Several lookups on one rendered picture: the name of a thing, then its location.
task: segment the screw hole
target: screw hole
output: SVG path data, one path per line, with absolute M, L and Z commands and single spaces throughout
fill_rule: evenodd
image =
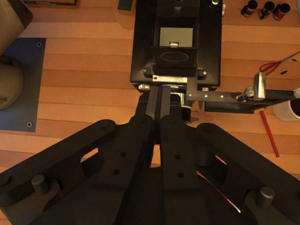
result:
M 177 176 L 178 176 L 179 178 L 183 178 L 185 175 L 184 175 L 183 173 L 178 173 Z
M 26 124 L 26 126 L 28 127 L 28 128 L 31 128 L 32 127 L 32 122 L 27 122 L 27 124 Z
M 114 175 L 118 175 L 118 174 L 120 173 L 120 170 L 119 170 L 119 169 L 115 169 L 115 170 L 113 171 L 113 173 L 114 173 Z

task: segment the scissors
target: scissors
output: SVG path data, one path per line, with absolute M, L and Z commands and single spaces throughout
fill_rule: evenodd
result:
M 289 56 L 288 58 L 285 58 L 285 59 L 283 59 L 283 60 L 280 60 L 279 62 L 269 62 L 269 63 L 267 63 L 267 64 L 264 64 L 264 65 L 262 65 L 262 66 L 260 67 L 260 72 L 265 72 L 265 71 L 270 70 L 270 69 L 272 69 L 272 68 L 274 67 L 273 70 L 271 70 L 270 72 L 268 72 L 268 73 L 266 74 L 266 75 L 269 75 L 270 73 L 274 72 L 274 70 L 276 70 L 276 68 L 277 68 L 281 63 L 283 63 L 284 61 L 288 60 L 289 58 L 291 58 L 291 57 L 297 55 L 298 53 L 300 53 L 300 52 L 297 52 L 296 54 L 293 54 L 293 55 Z

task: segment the black machine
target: black machine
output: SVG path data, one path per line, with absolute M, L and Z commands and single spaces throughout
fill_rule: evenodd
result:
M 216 125 L 185 124 L 193 101 L 253 113 L 298 95 L 266 90 L 264 73 L 244 93 L 215 91 L 222 9 L 221 0 L 137 1 L 135 115 L 100 120 L 1 173 L 12 225 L 300 225 L 299 180 Z

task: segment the dark liquid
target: dark liquid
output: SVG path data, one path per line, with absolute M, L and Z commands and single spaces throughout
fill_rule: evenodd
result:
M 300 116 L 300 98 L 291 101 L 291 108 L 297 116 Z

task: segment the green object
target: green object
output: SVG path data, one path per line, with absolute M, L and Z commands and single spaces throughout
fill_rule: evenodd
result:
M 118 10 L 131 11 L 133 0 L 120 0 Z

